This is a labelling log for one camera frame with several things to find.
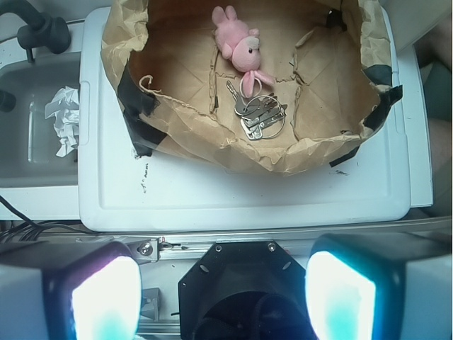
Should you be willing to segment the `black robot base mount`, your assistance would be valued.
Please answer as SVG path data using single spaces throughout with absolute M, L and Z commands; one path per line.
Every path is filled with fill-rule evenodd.
M 305 269 L 274 241 L 216 243 L 178 283 L 182 339 L 315 339 Z

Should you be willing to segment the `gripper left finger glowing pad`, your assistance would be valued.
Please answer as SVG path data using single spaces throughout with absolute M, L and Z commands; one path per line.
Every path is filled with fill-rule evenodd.
M 133 339 L 141 303 L 122 242 L 1 245 L 2 339 Z

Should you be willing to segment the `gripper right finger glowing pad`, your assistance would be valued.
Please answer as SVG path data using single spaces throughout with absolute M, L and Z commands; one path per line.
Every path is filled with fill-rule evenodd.
M 319 339 L 451 339 L 452 237 L 324 234 L 305 295 Z

